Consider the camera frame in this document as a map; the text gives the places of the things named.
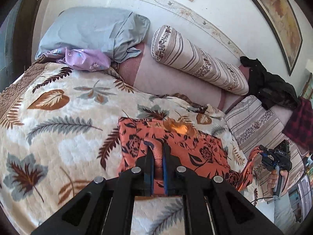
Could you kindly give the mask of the person's right hand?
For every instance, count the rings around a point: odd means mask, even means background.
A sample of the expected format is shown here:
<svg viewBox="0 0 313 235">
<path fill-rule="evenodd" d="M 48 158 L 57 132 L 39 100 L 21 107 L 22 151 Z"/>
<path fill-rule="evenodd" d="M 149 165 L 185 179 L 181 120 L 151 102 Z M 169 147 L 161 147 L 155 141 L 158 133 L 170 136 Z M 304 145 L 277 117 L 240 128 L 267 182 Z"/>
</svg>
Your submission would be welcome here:
<svg viewBox="0 0 313 235">
<path fill-rule="evenodd" d="M 284 184 L 281 187 L 283 189 L 283 191 L 281 191 L 281 196 L 284 196 L 288 192 L 289 173 L 286 170 L 281 170 L 280 174 L 284 178 Z M 279 175 L 276 170 L 273 170 L 267 179 L 267 190 L 270 195 L 273 195 L 273 189 L 275 188 L 278 179 Z"/>
</svg>

